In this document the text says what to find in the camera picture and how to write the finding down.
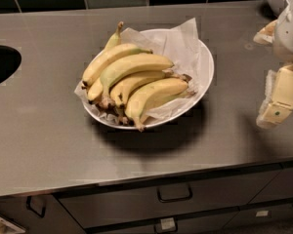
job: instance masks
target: banana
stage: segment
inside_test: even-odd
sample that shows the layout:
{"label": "banana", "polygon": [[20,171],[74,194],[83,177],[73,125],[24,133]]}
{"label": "banana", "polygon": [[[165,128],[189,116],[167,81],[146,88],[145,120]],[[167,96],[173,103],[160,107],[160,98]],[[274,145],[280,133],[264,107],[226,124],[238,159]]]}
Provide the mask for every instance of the banana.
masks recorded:
{"label": "banana", "polygon": [[166,78],[148,83],[137,89],[130,97],[125,109],[126,116],[133,120],[136,128],[142,132],[146,127],[141,121],[149,101],[158,97],[169,97],[182,93],[188,88],[188,83],[178,78]]}
{"label": "banana", "polygon": [[176,98],[187,98],[187,97],[192,96],[194,94],[195,94],[194,91],[184,90],[183,92],[176,94],[176,95],[172,95],[172,96],[164,95],[164,96],[156,97],[154,100],[150,100],[146,103],[146,106],[144,108],[144,112],[140,118],[140,121],[142,123],[144,123],[147,120],[147,118],[149,117],[147,115],[147,112],[149,110],[156,108],[156,107],[159,107],[159,106],[162,106],[163,104],[166,104]]}
{"label": "banana", "polygon": [[115,33],[113,33],[107,43],[105,44],[105,48],[104,48],[104,51],[108,51],[110,50],[111,48],[121,44],[121,37],[120,37],[120,30],[121,28],[123,27],[124,25],[124,22],[123,21],[120,21],[118,24],[117,24],[117,28],[116,28],[116,31]]}
{"label": "banana", "polygon": [[131,92],[140,86],[163,79],[166,73],[163,71],[141,71],[126,76],[118,82],[110,91],[110,97],[115,101],[117,107],[127,104]]}
{"label": "banana", "polygon": [[89,91],[87,92],[87,99],[90,104],[92,104],[96,98],[98,98],[104,90],[104,87],[101,84],[100,77],[91,85]]}
{"label": "banana", "polygon": [[90,87],[100,77],[101,72],[111,63],[118,59],[139,53],[151,54],[152,50],[143,49],[135,44],[127,43],[117,45],[110,50],[102,52],[102,54],[94,58],[85,69],[82,75],[83,84]]}
{"label": "banana", "polygon": [[141,54],[118,59],[109,65],[100,76],[104,87],[102,107],[108,109],[110,105],[115,105],[115,102],[109,96],[109,88],[123,77],[140,71],[161,71],[173,65],[174,63],[171,60],[161,55]]}

